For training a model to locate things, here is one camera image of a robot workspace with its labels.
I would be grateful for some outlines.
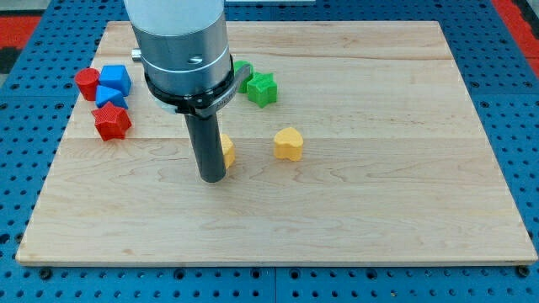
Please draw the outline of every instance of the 3d printed block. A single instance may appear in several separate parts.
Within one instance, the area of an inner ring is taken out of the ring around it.
[[[75,75],[75,83],[87,101],[95,101],[95,92],[99,85],[99,71],[84,68]]]
[[[121,91],[124,97],[129,95],[131,89],[131,79],[123,65],[103,66],[99,84]]]
[[[236,150],[234,143],[226,134],[221,134],[222,154],[225,156],[225,167],[229,168],[236,160]]]
[[[95,117],[95,128],[103,141],[110,139],[125,139],[125,132],[131,127],[127,111],[107,102],[102,108],[92,111]]]
[[[295,128],[289,127],[275,135],[274,155],[277,159],[300,161],[303,153],[303,138]]]
[[[107,88],[103,85],[98,85],[97,94],[95,97],[95,105],[102,108],[107,102],[128,109],[127,102],[124,99],[121,91],[113,88]]]
[[[254,75],[254,66],[250,62],[247,61],[236,61],[234,62],[234,73],[237,72],[242,66],[249,64],[251,66],[251,75],[245,79],[242,84],[239,86],[239,89],[237,90],[238,93],[246,93],[247,92],[247,82],[251,81],[253,79]]]
[[[262,109],[264,106],[277,102],[277,83],[273,74],[255,72],[253,79],[247,83],[247,97]]]

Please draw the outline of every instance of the wood grain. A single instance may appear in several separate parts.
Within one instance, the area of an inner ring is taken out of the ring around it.
[[[153,101],[129,23],[93,66],[125,64],[133,127],[102,142],[79,98],[17,259],[51,266],[527,264],[537,255],[435,22],[229,23],[231,52],[280,100],[220,113],[236,162],[197,176],[183,117]],[[293,126],[299,162],[273,157]]]

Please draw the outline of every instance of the blue block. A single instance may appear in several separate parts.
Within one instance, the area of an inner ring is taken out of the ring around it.
[[[131,79],[123,65],[103,66],[99,84],[121,91],[124,97],[129,95],[131,89]]]
[[[103,85],[98,85],[98,90],[95,94],[95,105],[101,109],[109,101],[115,106],[128,109],[127,102],[125,101],[121,91],[113,88],[107,88]]]

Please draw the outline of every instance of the red surface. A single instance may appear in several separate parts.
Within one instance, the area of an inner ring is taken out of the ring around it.
[[[95,118],[95,128],[103,141],[110,139],[125,139],[125,132],[131,127],[131,120],[124,108],[107,102],[101,109],[92,111]]]
[[[536,76],[539,77],[539,64],[535,60],[539,59],[539,40],[531,32],[531,26],[522,18],[520,8],[511,0],[492,0],[492,3]]]
[[[40,20],[39,16],[0,17],[0,48],[12,46],[22,50]]]
[[[95,68],[84,68],[75,75],[75,83],[87,101],[95,101],[95,93],[99,84],[99,71]]]

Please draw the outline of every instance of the green block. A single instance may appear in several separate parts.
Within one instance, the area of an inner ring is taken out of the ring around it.
[[[238,93],[246,93],[247,92],[247,82],[251,81],[253,79],[254,74],[254,66],[250,62],[247,61],[236,61],[234,62],[234,73],[237,72],[242,66],[249,64],[251,66],[251,75],[245,79],[245,81],[242,82],[242,84],[239,86],[239,89],[237,90]]]
[[[273,81],[273,73],[255,72],[253,80],[247,83],[247,97],[262,109],[277,102],[277,83]]]

